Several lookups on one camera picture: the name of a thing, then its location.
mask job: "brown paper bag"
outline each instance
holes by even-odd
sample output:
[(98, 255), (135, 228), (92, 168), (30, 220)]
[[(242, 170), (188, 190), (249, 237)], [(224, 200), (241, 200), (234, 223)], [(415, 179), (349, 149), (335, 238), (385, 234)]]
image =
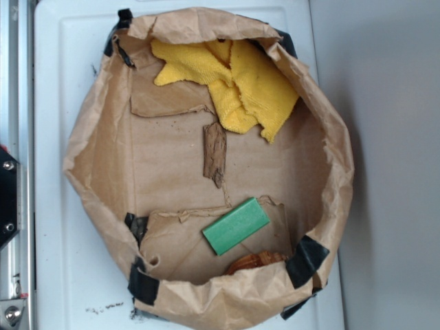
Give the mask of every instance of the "brown paper bag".
[[(194, 329), (226, 330), (306, 300), (327, 284), (351, 203), (353, 158), (340, 116), (268, 24), (206, 8), (134, 19), (122, 11), (120, 18), (64, 171), (129, 280), (135, 306)], [(193, 82), (155, 86), (164, 63), (151, 53), (153, 38), (257, 41), (302, 98), (273, 144), (257, 126), (245, 135), (227, 132), (221, 189), (202, 175), (203, 127), (217, 121), (208, 90)], [(270, 196), (260, 204), (272, 227), (215, 256), (200, 229), (263, 195)], [(127, 213), (150, 217), (140, 247)], [(289, 260), (222, 276), (235, 258), (259, 248)]]

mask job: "black tape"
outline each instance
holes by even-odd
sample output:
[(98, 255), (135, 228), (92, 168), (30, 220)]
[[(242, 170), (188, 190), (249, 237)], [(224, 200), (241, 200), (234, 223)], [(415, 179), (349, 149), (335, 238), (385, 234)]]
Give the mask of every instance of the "black tape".
[(130, 56), (124, 51), (124, 49), (121, 47), (121, 45), (119, 44), (119, 39), (116, 39), (116, 45), (118, 46), (118, 51), (119, 54), (122, 57), (122, 60), (124, 61), (124, 63), (128, 66), (128, 67), (136, 67), (135, 63), (133, 63), (133, 61), (131, 60)]
[(283, 48), (286, 50), (287, 53), (292, 55), (294, 58), (298, 58), (298, 56), (296, 55), (294, 42), (292, 41), (290, 34), (283, 32), (283, 31), (280, 31), (280, 30), (277, 30), (277, 29), (275, 29), (275, 30), (283, 38), (279, 41), (280, 45), (283, 46)]
[(154, 306), (159, 291), (159, 280), (145, 274), (145, 265), (141, 258), (131, 266), (129, 291), (134, 298), (144, 304)]
[(149, 222), (148, 217), (136, 217), (133, 213), (127, 213), (124, 220), (126, 226), (130, 228), (131, 233), (137, 241), (137, 246), (140, 246), (142, 239), (146, 234), (146, 225)]
[(133, 20), (133, 14), (131, 14), (130, 9), (122, 9), (118, 12), (119, 21), (118, 24), (110, 32), (109, 37), (107, 38), (107, 42), (105, 43), (104, 55), (110, 57), (113, 55), (113, 45), (111, 43), (111, 39), (116, 31), (120, 29), (128, 29), (130, 27), (131, 21)]
[[(313, 291), (311, 292), (311, 294), (313, 295), (310, 298), (313, 298), (314, 296), (316, 296), (316, 294), (321, 291), (322, 288), (321, 287), (314, 287)], [(297, 311), (299, 311), (301, 309), (301, 307), (303, 307), (305, 305), (305, 303), (307, 301), (310, 300), (310, 298), (307, 298), (306, 300), (294, 305), (294, 306), (290, 306), (290, 307), (286, 307), (284, 308), (284, 311), (282, 311), (280, 313), (280, 316), (283, 318), (283, 320), (287, 320), (289, 318), (291, 318)]]
[(285, 309), (284, 311), (281, 312), (280, 316), (283, 318), (283, 320), (287, 320), (288, 318), (291, 318), (309, 300), (310, 300), (310, 298), (300, 302), (299, 304), (296, 304), (296, 305), (294, 305), (292, 307), (289, 307), (289, 308)]
[(133, 223), (134, 219), (136, 219), (136, 216), (133, 213), (126, 214), (124, 222), (128, 228), (131, 229), (131, 224)]
[(295, 255), (286, 261), (287, 273), (296, 289), (309, 281), (329, 253), (327, 248), (307, 235), (301, 239)]

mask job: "white plastic board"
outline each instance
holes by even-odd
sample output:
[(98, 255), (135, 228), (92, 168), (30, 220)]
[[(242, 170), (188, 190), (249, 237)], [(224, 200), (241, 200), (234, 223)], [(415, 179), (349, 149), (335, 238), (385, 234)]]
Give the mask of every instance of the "white plastic board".
[[(69, 135), (99, 70), (117, 11), (134, 16), (206, 6), (270, 23), (291, 34), (298, 57), (316, 78), (309, 3), (305, 0), (43, 0), (35, 16), (36, 273), (38, 328), (185, 329), (132, 315), (127, 280), (107, 252), (61, 168)], [(328, 287), (288, 321), (255, 329), (342, 330), (338, 264)]]

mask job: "yellow towel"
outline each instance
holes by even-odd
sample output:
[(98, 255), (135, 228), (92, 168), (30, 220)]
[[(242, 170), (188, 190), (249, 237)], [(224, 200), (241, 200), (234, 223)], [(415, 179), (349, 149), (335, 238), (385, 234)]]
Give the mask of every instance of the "yellow towel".
[(231, 71), (203, 43), (171, 45), (154, 39), (151, 49), (156, 57), (167, 63), (154, 80), (157, 86), (181, 80), (207, 85), (217, 79), (222, 79), (228, 86), (232, 85)]
[(190, 45), (151, 42), (166, 61), (158, 86), (189, 80), (207, 85), (221, 125), (246, 133), (263, 126), (261, 136), (274, 141), (290, 116), (298, 94), (270, 58), (249, 41), (210, 41)]

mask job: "green block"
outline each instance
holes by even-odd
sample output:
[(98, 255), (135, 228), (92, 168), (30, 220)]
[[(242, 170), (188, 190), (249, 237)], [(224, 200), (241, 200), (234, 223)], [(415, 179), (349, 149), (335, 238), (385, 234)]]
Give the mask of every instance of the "green block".
[(266, 212), (253, 197), (223, 215), (202, 232), (214, 251), (221, 256), (269, 222)]

